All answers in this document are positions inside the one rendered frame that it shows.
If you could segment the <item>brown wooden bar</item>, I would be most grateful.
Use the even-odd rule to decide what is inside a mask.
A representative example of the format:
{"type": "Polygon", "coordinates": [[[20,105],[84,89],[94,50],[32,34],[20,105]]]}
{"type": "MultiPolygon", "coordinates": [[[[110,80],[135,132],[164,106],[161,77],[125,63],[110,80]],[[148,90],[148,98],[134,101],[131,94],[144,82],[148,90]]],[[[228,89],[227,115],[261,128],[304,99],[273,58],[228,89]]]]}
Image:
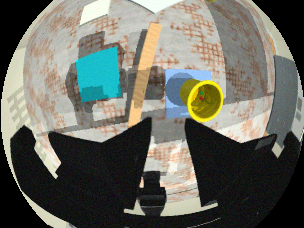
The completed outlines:
{"type": "Polygon", "coordinates": [[[152,58],[157,46],[161,25],[149,23],[147,37],[145,37],[143,51],[141,51],[139,69],[136,71],[135,86],[129,111],[128,129],[140,122],[141,111],[143,111],[145,93],[147,93],[149,74],[152,69],[152,58]]]}

